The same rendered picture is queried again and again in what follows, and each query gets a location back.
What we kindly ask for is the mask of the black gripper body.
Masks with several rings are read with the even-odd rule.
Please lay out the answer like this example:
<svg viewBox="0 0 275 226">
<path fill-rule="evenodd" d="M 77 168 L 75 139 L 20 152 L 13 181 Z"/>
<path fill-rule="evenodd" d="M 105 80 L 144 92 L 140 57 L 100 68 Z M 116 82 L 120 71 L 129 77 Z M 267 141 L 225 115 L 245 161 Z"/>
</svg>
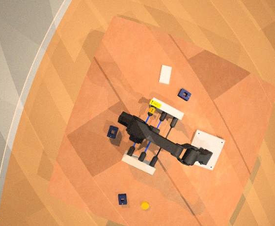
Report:
<svg viewBox="0 0 275 226">
<path fill-rule="evenodd" d="M 157 134 L 160 133 L 160 129 L 156 128 L 156 127 L 150 127 L 152 131 L 156 132 Z"/>
</svg>

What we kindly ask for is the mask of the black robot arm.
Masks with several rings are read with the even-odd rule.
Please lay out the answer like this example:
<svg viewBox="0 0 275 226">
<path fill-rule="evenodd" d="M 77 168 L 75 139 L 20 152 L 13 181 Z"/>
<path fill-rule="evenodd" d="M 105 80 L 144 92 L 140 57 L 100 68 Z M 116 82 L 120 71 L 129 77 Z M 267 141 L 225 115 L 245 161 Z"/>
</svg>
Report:
<svg viewBox="0 0 275 226">
<path fill-rule="evenodd" d="M 144 139 L 147 139 L 158 147 L 170 152 L 171 155 L 176 157 L 176 159 L 183 165 L 193 166 L 197 161 L 200 165 L 207 165 L 213 155 L 211 151 L 203 149 L 202 147 L 199 149 L 189 143 L 182 145 L 174 143 L 152 131 L 150 126 L 147 125 L 142 119 L 135 115 L 131 116 L 124 111 L 119 116 L 118 123 L 127 127 L 126 131 L 127 134 L 130 135 L 129 139 L 134 143 L 141 144 Z M 184 149 L 186 149 L 186 151 L 183 157 L 180 158 L 180 155 Z"/>
</svg>

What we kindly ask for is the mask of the yellow round disc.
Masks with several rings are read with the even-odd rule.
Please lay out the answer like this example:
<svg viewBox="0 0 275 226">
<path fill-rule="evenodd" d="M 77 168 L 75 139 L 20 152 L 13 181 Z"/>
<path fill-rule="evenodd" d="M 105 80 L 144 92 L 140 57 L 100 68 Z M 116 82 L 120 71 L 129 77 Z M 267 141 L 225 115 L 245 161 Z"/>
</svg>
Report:
<svg viewBox="0 0 275 226">
<path fill-rule="evenodd" d="M 142 207 L 142 209 L 148 209 L 149 203 L 144 201 L 144 202 L 141 203 L 141 207 Z"/>
</svg>

